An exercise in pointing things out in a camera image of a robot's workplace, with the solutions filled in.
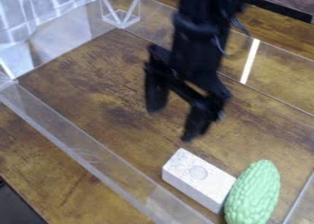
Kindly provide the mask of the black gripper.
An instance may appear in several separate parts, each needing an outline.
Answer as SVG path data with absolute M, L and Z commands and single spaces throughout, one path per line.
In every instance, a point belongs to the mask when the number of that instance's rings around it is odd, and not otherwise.
M 224 101 L 231 93 L 217 78 L 229 25 L 197 23 L 181 13 L 172 18 L 173 36 L 169 50 L 151 44 L 144 64 L 144 104 L 148 113 L 168 102 L 169 91 L 189 103 L 181 141 L 189 142 L 223 118 Z

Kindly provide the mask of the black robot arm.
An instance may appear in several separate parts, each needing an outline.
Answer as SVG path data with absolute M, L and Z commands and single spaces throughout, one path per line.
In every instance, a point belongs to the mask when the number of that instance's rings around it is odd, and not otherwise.
M 231 92 L 217 78 L 232 26 L 245 0 L 179 0 L 172 16 L 172 47 L 152 44 L 144 63 L 144 102 L 153 113 L 176 93 L 189 104 L 183 141 L 205 133 L 221 119 Z

